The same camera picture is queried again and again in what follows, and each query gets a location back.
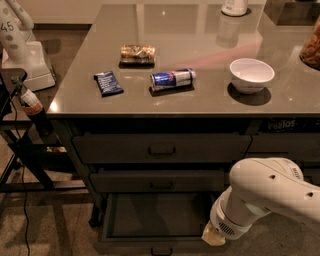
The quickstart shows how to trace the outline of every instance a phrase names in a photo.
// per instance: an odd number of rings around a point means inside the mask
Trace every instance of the white bottle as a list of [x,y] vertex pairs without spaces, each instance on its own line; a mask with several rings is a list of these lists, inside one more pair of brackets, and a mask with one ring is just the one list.
[[221,11],[229,16],[242,16],[247,8],[248,0],[224,0]]

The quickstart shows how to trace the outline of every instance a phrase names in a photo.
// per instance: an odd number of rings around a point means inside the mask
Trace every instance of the white device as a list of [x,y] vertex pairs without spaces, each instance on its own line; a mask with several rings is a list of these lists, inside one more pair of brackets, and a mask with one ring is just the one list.
[[305,182],[291,160],[248,158],[232,167],[230,186],[213,204],[210,222],[216,236],[235,240],[271,212],[319,232],[320,188]]
[[[18,17],[18,23],[12,11]],[[24,69],[27,73],[24,84],[31,91],[37,91],[54,86],[55,76],[41,42],[33,41],[33,26],[32,19],[17,1],[0,1],[2,69]]]
[[221,11],[229,16],[242,16],[247,8],[248,0],[224,0]]

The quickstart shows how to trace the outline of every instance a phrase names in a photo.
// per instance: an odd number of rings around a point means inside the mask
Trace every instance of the cable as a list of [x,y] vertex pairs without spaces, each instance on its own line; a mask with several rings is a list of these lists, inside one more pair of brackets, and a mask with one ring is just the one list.
[[[9,95],[9,98],[10,98],[10,101],[11,101],[11,105],[13,106],[14,111],[15,111],[14,127],[15,127],[15,130],[16,130],[16,133],[17,133],[17,135],[18,135],[19,140],[21,140],[22,137],[21,137],[21,135],[20,135],[20,133],[19,133],[18,125],[17,125],[18,111],[17,111],[17,108],[16,108],[14,102],[12,101],[11,95]],[[24,183],[25,165],[24,165],[23,163],[21,163],[21,166],[22,166],[22,177],[21,177],[21,181],[22,181],[23,190],[24,190],[24,192],[25,192],[24,201],[23,201],[23,212],[24,212],[24,215],[25,215],[25,218],[26,218],[26,229],[25,229],[25,233],[24,233],[24,240],[25,240],[25,244],[26,244],[26,246],[27,246],[28,256],[30,256],[30,252],[31,252],[31,251],[30,251],[30,246],[29,246],[29,241],[28,241],[29,217],[28,217],[28,213],[27,213],[28,191],[27,191],[27,188],[26,188],[25,183]]]

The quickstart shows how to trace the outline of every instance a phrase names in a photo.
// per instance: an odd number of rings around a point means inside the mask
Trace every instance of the drawer handle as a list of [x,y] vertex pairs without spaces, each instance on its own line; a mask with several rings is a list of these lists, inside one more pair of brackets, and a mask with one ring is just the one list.
[[168,190],[173,189],[173,182],[165,183],[165,184],[154,184],[150,183],[150,188],[154,190]]
[[167,252],[155,252],[153,248],[151,248],[151,255],[152,256],[170,256],[172,254],[172,248],[167,249]]
[[159,152],[156,152],[152,150],[151,147],[148,147],[148,154],[150,156],[173,156],[176,154],[176,148],[172,147],[171,150],[170,151],[168,150],[167,152],[160,152],[160,150]]

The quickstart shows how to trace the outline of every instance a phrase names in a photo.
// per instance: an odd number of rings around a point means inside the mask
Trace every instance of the brown object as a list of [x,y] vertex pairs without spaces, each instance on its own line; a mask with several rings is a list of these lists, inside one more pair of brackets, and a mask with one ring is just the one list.
[[308,66],[320,70],[320,21],[315,24],[312,36],[301,50],[300,59]]

